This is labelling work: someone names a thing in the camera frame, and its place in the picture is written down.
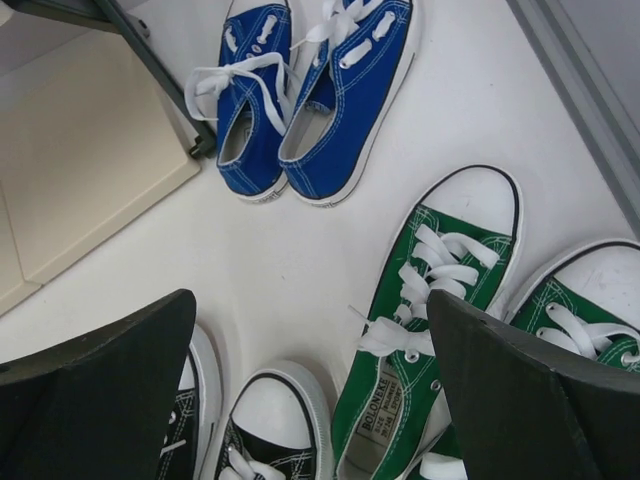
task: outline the green sneaker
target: green sneaker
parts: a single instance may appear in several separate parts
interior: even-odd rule
[[[407,480],[467,480],[467,471],[453,426],[435,446],[414,462]]]
[[[521,205],[508,174],[471,166],[440,181],[411,210],[336,407],[337,479],[401,477],[449,425],[427,298],[433,289],[447,290],[487,309],[516,263]]]
[[[506,321],[558,347],[640,372],[640,244],[601,240],[543,266]]]

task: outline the sneaker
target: sneaker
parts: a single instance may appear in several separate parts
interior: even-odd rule
[[[329,409],[302,366],[277,361],[258,370],[236,400],[213,478],[328,480]]]
[[[301,15],[293,0],[233,0],[223,27],[220,67],[197,68],[185,86],[185,102],[197,120],[217,120],[217,165],[241,199],[262,203],[287,185],[278,148],[293,107],[287,99],[293,28]],[[217,98],[217,118],[199,97]]]
[[[221,407],[218,362],[207,334],[195,325],[156,480],[200,478]]]
[[[640,244],[602,240],[543,266],[506,321],[576,355],[640,372]]]
[[[420,45],[422,0],[325,0],[319,43],[280,163],[316,206],[344,200],[360,180],[382,121]]]
[[[467,480],[467,471],[453,426],[447,428],[435,446],[418,457],[407,480]]]
[[[471,166],[437,183],[410,211],[334,414],[338,479],[398,478],[447,428],[429,292],[446,290],[486,310],[516,264],[521,205],[507,173]]]

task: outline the canvas shoe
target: canvas shoe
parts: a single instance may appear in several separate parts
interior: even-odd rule
[[[287,184],[278,148],[293,106],[287,99],[290,52],[300,29],[298,0],[233,0],[223,27],[220,67],[197,68],[185,102],[197,120],[217,120],[217,165],[229,188],[249,202],[276,198]],[[217,98],[217,118],[203,99]]]
[[[246,382],[224,432],[214,478],[328,480],[329,409],[302,366],[280,360]]]
[[[156,480],[199,479],[222,407],[218,362],[206,333],[195,325]],[[212,475],[202,473],[202,478]]]
[[[423,0],[325,0],[319,43],[280,163],[303,200],[333,206],[358,183],[420,45]]]
[[[453,426],[447,428],[435,446],[417,458],[407,480],[467,480],[467,471]]]
[[[506,321],[576,355],[640,372],[640,244],[600,240],[541,267]]]
[[[338,479],[399,478],[446,429],[451,418],[428,330],[429,293],[446,290],[486,310],[508,282],[521,236],[519,189],[494,167],[452,173],[411,210],[334,414]]]

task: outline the blue sneaker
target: blue sneaker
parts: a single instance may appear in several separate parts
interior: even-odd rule
[[[420,45],[423,0],[325,0],[325,22],[280,164],[307,202],[331,207],[355,188]]]
[[[185,86],[191,116],[218,121],[218,168],[229,188],[249,202],[277,198],[287,185],[278,148],[293,112],[286,84],[297,53],[290,50],[293,28],[302,17],[290,2],[233,0],[220,67],[195,69]],[[200,97],[206,95],[217,98],[218,118],[203,112]]]

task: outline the black sneaker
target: black sneaker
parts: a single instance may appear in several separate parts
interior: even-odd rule
[[[277,361],[247,381],[231,410],[214,478],[329,480],[329,409],[302,366]]]
[[[200,478],[221,406],[218,363],[209,338],[196,325],[169,418],[156,480]]]

